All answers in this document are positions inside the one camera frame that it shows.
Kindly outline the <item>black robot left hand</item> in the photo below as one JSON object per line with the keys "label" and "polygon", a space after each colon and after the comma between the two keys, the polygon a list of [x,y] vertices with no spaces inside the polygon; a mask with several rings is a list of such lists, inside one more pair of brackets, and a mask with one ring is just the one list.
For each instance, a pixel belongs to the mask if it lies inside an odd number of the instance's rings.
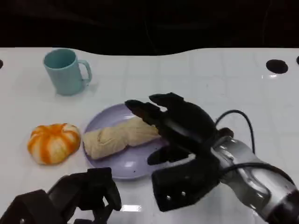
{"label": "black robot left hand", "polygon": [[121,197],[111,168],[91,168],[85,173],[65,175],[47,192],[65,221],[76,208],[93,212],[94,220],[75,219],[75,224],[106,224],[112,211],[121,210]]}

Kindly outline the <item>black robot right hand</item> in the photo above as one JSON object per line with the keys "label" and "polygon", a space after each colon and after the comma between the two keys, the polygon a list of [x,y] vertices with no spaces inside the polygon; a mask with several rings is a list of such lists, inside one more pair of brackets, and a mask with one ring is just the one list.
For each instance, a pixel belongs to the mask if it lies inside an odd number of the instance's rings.
{"label": "black robot right hand", "polygon": [[148,157],[149,165],[176,162],[190,154],[211,158],[217,129],[215,122],[201,107],[172,92],[154,94],[149,99],[151,101],[146,103],[135,99],[125,102],[134,115],[155,126],[158,134],[168,142]]}

